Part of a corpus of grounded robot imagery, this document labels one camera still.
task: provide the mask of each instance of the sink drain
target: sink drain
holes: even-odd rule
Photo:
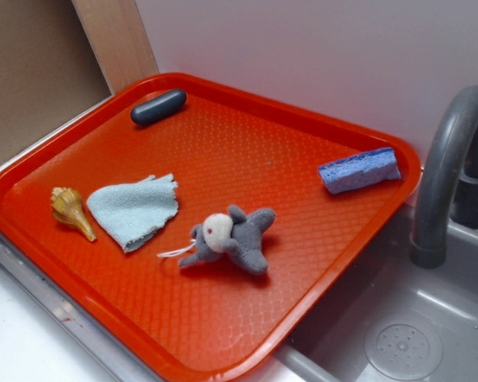
[[[441,363],[441,339],[422,320],[405,315],[376,322],[365,337],[370,363],[393,380],[420,380]]]

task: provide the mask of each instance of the washcloth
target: washcloth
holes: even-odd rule
[[[322,165],[319,174],[332,194],[360,189],[384,180],[400,179],[397,159],[389,147]]]
[[[131,252],[177,214],[176,187],[171,173],[159,179],[151,175],[137,183],[98,189],[87,199],[87,206],[123,251]]]

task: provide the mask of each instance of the conch shell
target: conch shell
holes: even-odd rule
[[[53,207],[52,215],[56,220],[80,230],[90,241],[97,239],[83,213],[80,193],[75,189],[55,187],[52,191],[51,201],[51,206]]]

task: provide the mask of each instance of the sink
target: sink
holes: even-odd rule
[[[478,381],[478,232],[450,222],[446,262],[425,269],[412,220],[405,205],[285,345],[342,382]]]

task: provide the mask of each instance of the blue sponge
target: blue sponge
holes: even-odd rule
[[[400,179],[397,159],[389,147],[322,165],[319,174],[332,194],[361,189],[384,180]]]

